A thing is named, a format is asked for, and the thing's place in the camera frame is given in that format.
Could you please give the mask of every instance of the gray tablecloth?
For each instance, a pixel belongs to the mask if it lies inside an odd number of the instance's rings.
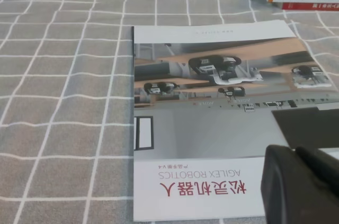
[[[274,19],[338,85],[338,13],[265,0],[0,0],[0,223],[132,223],[131,25]]]

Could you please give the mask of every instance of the red book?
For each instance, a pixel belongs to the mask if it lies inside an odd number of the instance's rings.
[[[280,3],[282,10],[339,11],[339,3]]]

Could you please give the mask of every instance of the wooden shelf in photo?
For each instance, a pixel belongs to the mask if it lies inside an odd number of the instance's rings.
[[[155,61],[153,61],[153,60],[141,59],[141,58],[135,58],[134,59],[135,65],[154,64],[154,63],[155,63]]]
[[[222,55],[236,56],[245,61],[268,58],[272,56],[300,51],[306,51],[306,48],[297,38],[284,38],[234,48],[224,48],[197,53],[186,53],[180,56],[159,57],[157,58],[157,60],[187,63],[191,58]]]
[[[282,66],[277,66],[277,67],[260,69],[260,71],[291,73],[293,68],[296,68],[301,65],[313,66],[313,65],[317,65],[317,63],[315,61],[299,62],[297,64],[287,64],[287,65],[282,65]]]
[[[197,88],[188,88],[188,89],[175,89],[175,92],[184,92],[184,93],[211,93],[217,92],[219,88],[224,87],[243,87],[245,89],[265,87],[265,84],[251,84],[251,83],[242,83],[235,85],[216,85],[216,86],[207,86],[207,87],[197,87]]]
[[[191,78],[173,77],[173,78],[136,81],[136,82],[134,82],[134,88],[143,88],[143,86],[146,83],[159,83],[159,82],[169,82],[169,83],[176,83],[177,85],[187,85],[187,84],[208,83],[209,81],[208,80],[191,79]]]

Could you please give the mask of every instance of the booklet cover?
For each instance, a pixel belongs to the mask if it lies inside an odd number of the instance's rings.
[[[134,221],[264,216],[268,145],[339,147],[339,93],[284,21],[136,26],[134,53]]]

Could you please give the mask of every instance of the robot photo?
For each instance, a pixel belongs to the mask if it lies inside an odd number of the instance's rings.
[[[217,85],[231,85],[242,82],[263,81],[256,68],[250,68],[246,61],[246,70],[240,66],[241,59],[232,56],[212,55],[189,60],[189,66],[198,75],[208,75]]]

